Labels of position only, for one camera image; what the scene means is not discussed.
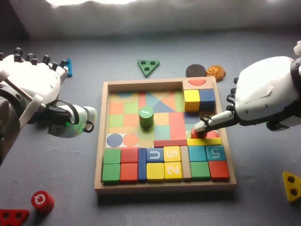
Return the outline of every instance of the green triangle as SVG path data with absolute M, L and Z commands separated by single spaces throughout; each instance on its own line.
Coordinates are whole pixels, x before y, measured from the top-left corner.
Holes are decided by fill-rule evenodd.
M 158 61 L 158 60 L 138 60 L 137 62 L 146 78 L 149 77 L 149 75 L 160 64 L 160 61 Z

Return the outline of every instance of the blue triangle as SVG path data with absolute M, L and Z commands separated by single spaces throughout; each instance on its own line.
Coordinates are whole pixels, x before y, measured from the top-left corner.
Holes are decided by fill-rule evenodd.
M 171 109 L 169 106 L 164 104 L 162 101 L 159 101 L 155 106 L 153 106 L 152 109 L 154 110 L 154 113 L 175 112 L 173 109 Z
M 161 102 L 158 98 L 153 96 L 151 93 L 146 93 L 146 106 L 153 107 L 158 102 Z

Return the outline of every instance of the orange circle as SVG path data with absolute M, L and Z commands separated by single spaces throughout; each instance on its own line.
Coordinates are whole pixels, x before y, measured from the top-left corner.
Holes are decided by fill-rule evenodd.
M 134 133 L 128 133 L 123 137 L 123 144 L 128 147 L 134 147 L 138 143 L 138 136 Z

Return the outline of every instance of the puzzle board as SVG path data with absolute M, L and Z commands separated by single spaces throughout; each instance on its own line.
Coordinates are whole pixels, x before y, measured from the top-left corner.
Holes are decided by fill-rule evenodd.
M 185 102 L 183 99 L 183 90 L 212 90 L 215 95 L 215 107 L 211 111 L 200 112 L 185 112 Z M 152 107 L 154 111 L 154 123 L 150 128 L 144 129 L 139 124 L 138 109 L 143 106 Z M 214 180 L 214 164 L 222 163 L 222 161 L 210 161 L 210 148 L 214 147 L 208 144 L 189 144 L 192 142 L 191 130 L 194 125 L 200 121 L 200 115 L 208 114 L 210 116 L 222 112 L 221 104 L 218 96 L 217 86 L 215 78 L 182 78 L 182 79 L 166 79 L 166 80 L 142 80 L 142 81 L 117 81 L 117 82 L 105 82 L 103 84 L 103 99 L 102 99 L 102 111 L 100 121 L 100 133 L 99 144 L 96 160 L 95 171 L 95 190 L 98 194 L 122 194 L 122 193 L 137 193 L 137 192 L 180 192 L 180 191 L 202 191 L 202 190 L 231 190 L 236 185 L 236 179 L 234 169 L 232 165 L 232 159 L 230 155 L 229 144 L 227 141 L 227 135 L 225 129 L 219 129 L 208 133 L 210 135 L 208 139 L 220 140 L 219 148 L 222 148 L 221 155 L 224 155 L 223 162 L 228 166 L 229 178 L 226 181 Z M 168 162 L 165 159 L 162 163 L 155 163 L 154 166 L 163 168 L 179 167 L 181 168 L 180 178 L 168 179 L 165 172 L 163 173 L 163 180 L 146 180 L 146 183 L 140 183 L 134 178 L 134 180 L 122 180 L 131 173 L 127 167 L 134 167 L 139 170 L 138 159 L 131 164 L 120 164 L 116 171 L 121 171 L 119 180 L 116 184 L 108 184 L 103 181 L 103 170 L 109 171 L 109 168 L 113 165 L 106 164 L 104 167 L 103 156 L 107 151 L 117 150 L 119 159 L 120 153 L 125 153 L 126 149 L 133 150 L 136 155 L 141 153 L 143 149 L 149 154 L 151 148 L 154 148 L 154 144 L 158 145 L 160 141 L 171 142 L 170 145 L 180 153 L 185 151 L 187 153 L 188 163 L 185 161 L 185 156 L 182 156 L 182 160 L 176 160 L 174 162 Z M 168 151 L 169 147 L 162 146 L 162 156 L 165 155 L 165 151 Z M 193 156 L 194 149 L 197 148 L 199 155 L 202 149 L 205 153 L 204 160 L 193 160 L 193 158 L 199 158 L 200 156 Z M 161 151 L 161 149 L 152 149 L 152 151 Z M 202 181 L 198 181 L 196 176 L 200 171 L 208 171 L 209 177 L 206 179 L 206 175 L 200 177 Z M 189 171 L 192 176 L 186 178 L 185 174 Z

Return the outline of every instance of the yellow cube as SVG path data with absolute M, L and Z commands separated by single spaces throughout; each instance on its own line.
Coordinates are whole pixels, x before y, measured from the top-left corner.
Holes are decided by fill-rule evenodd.
M 164 180 L 164 163 L 147 163 L 146 178 L 148 181 Z
M 188 146 L 212 146 L 222 145 L 221 138 L 208 138 L 208 139 L 187 139 Z
M 164 161 L 181 161 L 179 146 L 164 147 Z
M 182 165 L 178 162 L 164 163 L 165 180 L 182 180 Z
M 200 105 L 198 90 L 184 90 L 184 103 L 186 112 L 198 112 Z

